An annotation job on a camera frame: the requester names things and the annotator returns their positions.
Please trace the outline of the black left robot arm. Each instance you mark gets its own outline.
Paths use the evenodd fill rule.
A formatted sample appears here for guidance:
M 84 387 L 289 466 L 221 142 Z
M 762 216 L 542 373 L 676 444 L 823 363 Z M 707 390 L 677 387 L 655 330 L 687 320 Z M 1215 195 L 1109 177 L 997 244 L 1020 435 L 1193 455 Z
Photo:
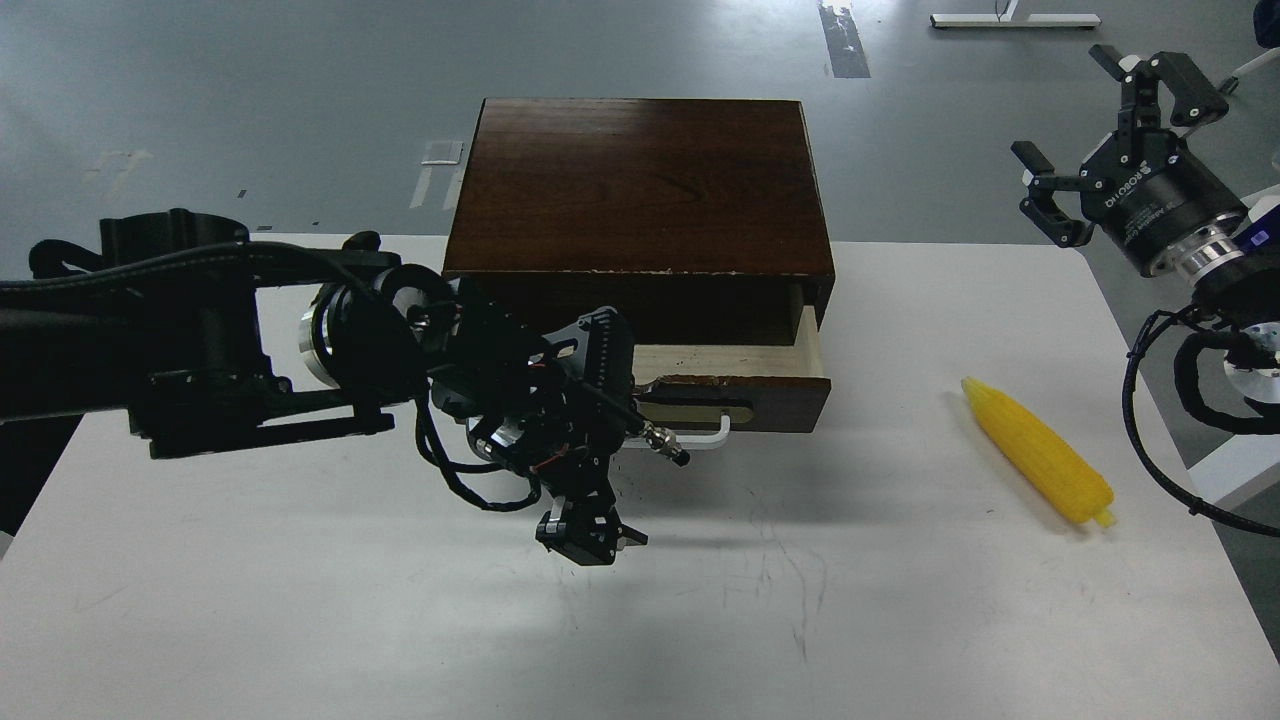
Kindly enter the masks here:
M 470 278 L 381 249 L 255 241 L 184 209 L 99 224 L 100 251 L 45 240 L 3 283 L 3 424 L 125 410 L 155 459 L 372 436 L 412 404 L 420 456 L 460 498 L 516 512 L 540 544 L 605 566 L 648 538 L 620 518 L 611 459 L 659 429 L 637 409 L 613 307 L 541 334 Z

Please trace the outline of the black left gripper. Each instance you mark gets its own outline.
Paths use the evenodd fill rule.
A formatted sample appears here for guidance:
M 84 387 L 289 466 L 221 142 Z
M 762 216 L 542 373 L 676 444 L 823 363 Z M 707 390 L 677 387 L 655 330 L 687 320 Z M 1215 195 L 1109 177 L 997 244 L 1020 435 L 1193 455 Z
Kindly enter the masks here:
M 430 406 L 465 425 L 477 461 L 451 460 L 431 429 L 431 465 L 467 501 L 479 500 L 467 474 L 511 471 L 527 482 L 531 501 L 549 491 L 535 541 L 579 566 L 612 565 L 625 550 L 646 547 L 649 536 L 623 524 L 604 496 L 609 457 L 652 427 L 632 397 L 634 350 L 617 307 L 541 334 L 474 282 L 434 281 Z M 591 520 L 566 498 L 589 496 Z

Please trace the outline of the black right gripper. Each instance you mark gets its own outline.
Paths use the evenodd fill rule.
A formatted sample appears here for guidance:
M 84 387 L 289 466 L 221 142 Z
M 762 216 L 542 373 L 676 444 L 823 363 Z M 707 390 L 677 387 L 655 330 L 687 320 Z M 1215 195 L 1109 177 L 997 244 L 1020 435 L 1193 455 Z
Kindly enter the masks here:
M 1174 128 L 1216 123 L 1229 113 L 1229 101 L 1184 53 L 1161 51 L 1143 59 L 1094 44 L 1089 56 L 1121 87 L 1116 137 L 1107 136 L 1082 163 L 1084 176 L 1059 174 L 1032 141 L 1011 142 L 1010 151 L 1027 173 L 1027 196 L 1019 209 L 1060 249 L 1085 246 L 1097 224 L 1140 275 L 1169 273 L 1167 247 L 1206 227 L 1230 234 L 1247 209 L 1183 137 L 1162 129 L 1160 92 L 1165 88 L 1172 99 L 1169 122 Z M 1137 137 L 1137 152 L 1120 143 Z M 1080 195 L 1088 222 L 1069 217 L 1056 193 Z

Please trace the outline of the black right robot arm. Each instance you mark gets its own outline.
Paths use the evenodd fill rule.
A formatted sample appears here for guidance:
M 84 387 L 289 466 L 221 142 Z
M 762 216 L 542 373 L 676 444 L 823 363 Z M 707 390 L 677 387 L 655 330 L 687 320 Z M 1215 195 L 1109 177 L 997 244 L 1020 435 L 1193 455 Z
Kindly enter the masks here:
M 1116 127 L 1073 176 L 1059 174 L 1030 141 L 1021 214 L 1062 249 L 1102 229 L 1147 278 L 1179 274 L 1188 309 L 1162 313 L 1190 329 L 1174 386 L 1197 421 L 1238 436 L 1277 433 L 1277 231 L 1188 145 L 1228 114 L 1228 100 L 1183 53 L 1123 56 L 1097 44 L 1094 61 L 1120 85 Z

